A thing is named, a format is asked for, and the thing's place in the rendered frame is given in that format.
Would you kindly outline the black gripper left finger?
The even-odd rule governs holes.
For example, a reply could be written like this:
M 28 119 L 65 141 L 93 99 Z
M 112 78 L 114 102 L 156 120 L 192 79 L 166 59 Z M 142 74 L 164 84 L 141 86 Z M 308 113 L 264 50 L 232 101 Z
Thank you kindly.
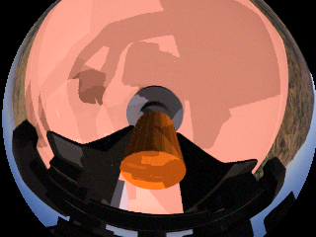
M 76 169 L 83 170 L 96 193 L 102 198 L 102 203 L 110 205 L 121 174 L 119 163 L 122 162 L 133 132 L 134 126 L 130 125 L 88 143 L 76 142 L 52 130 L 46 135 L 52 155 L 62 158 Z

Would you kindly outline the black round pedestal with silver shaft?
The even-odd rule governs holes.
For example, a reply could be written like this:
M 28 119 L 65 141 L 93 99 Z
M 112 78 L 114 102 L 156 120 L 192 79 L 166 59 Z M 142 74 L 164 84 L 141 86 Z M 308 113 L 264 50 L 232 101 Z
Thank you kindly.
M 166 87 L 151 86 L 135 92 L 126 107 L 126 118 L 129 125 L 135 123 L 143 114 L 150 111 L 163 112 L 173 120 L 174 130 L 181 127 L 183 107 L 177 95 Z

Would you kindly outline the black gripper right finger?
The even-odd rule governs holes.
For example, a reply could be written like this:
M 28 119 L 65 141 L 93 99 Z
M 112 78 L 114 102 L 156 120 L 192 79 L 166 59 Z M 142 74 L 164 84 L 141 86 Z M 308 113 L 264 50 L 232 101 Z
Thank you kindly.
M 257 158 L 228 163 L 220 162 L 209 155 L 208 151 L 205 153 L 188 137 L 180 133 L 175 134 L 181 146 L 182 157 L 186 162 L 186 175 L 179 182 L 183 213 L 198 210 L 197 205 L 212 195 L 226 179 L 256 169 Z

